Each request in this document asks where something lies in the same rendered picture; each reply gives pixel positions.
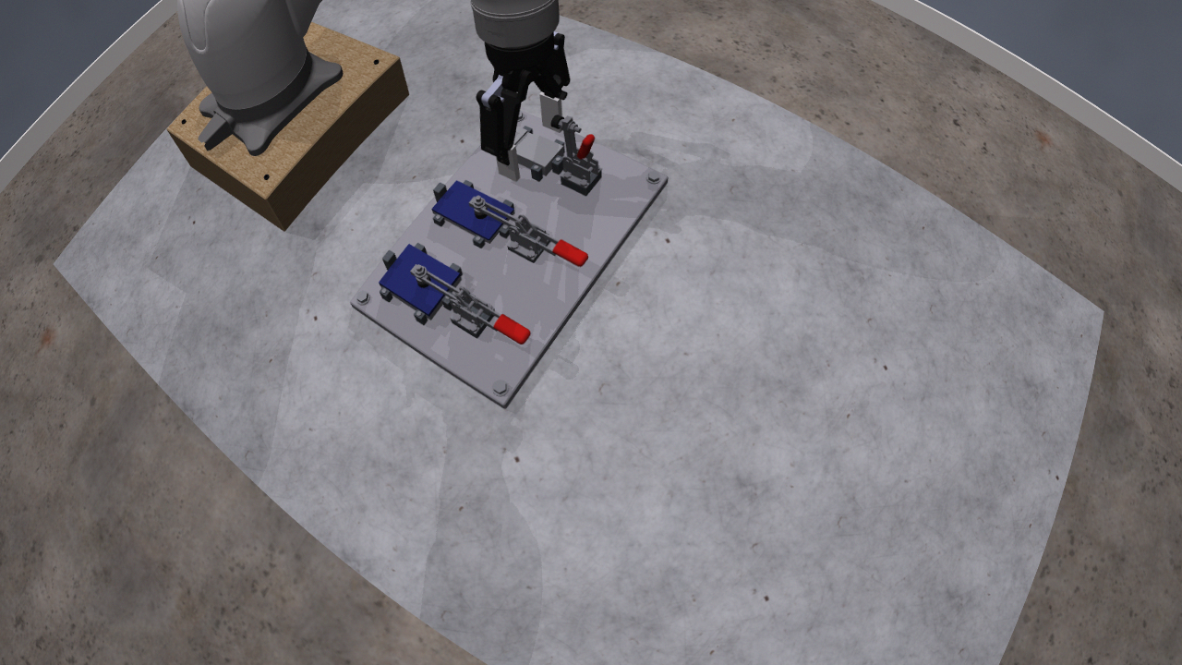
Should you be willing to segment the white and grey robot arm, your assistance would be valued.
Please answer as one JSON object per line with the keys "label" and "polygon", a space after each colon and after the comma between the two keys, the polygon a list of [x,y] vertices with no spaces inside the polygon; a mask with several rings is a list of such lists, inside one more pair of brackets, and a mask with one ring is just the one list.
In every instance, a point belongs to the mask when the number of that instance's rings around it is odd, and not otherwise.
{"label": "white and grey robot arm", "polygon": [[[210,151],[242,141],[264,154],[322,90],[339,82],[339,64],[309,52],[304,35],[322,0],[177,0],[183,41],[212,94],[199,141]],[[478,38],[501,48],[540,43],[559,24],[559,0],[470,0]],[[212,112],[214,111],[214,113]]]}

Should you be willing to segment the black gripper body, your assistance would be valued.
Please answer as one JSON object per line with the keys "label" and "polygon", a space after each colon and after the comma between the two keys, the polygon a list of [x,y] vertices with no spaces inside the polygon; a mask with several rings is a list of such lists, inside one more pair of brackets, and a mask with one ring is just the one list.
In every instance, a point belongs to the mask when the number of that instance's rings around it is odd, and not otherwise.
{"label": "black gripper body", "polygon": [[485,48],[488,60],[494,67],[493,82],[496,80],[498,74],[504,76],[501,86],[518,92],[521,73],[528,69],[527,71],[533,73],[532,82],[535,82],[537,73],[539,73],[535,65],[548,60],[548,56],[554,50],[554,32],[545,41],[531,43],[526,47],[501,48],[485,43]]}

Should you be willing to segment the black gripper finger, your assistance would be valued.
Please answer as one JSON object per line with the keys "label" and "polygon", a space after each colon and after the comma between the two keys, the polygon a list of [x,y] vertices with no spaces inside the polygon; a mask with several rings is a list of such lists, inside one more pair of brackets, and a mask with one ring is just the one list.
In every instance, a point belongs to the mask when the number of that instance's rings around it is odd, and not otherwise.
{"label": "black gripper finger", "polygon": [[501,86],[504,76],[498,74],[496,80],[491,84],[491,89],[487,91],[478,90],[476,94],[478,106],[480,106],[481,149],[496,156],[499,174],[515,182],[520,178],[520,172],[517,146],[513,146],[513,143],[521,102],[526,100],[532,77],[533,73],[525,70],[521,73],[518,92],[513,92]]}
{"label": "black gripper finger", "polygon": [[567,97],[567,92],[561,90],[561,87],[567,87],[570,84],[567,61],[564,52],[564,34],[554,32],[556,41],[552,54],[548,56],[548,60],[535,65],[537,72],[539,72],[537,73],[535,85],[537,89],[543,91],[539,94],[543,128],[552,129],[556,132],[561,132],[561,128],[551,128],[550,119],[556,115],[561,116],[561,100],[566,100]]}

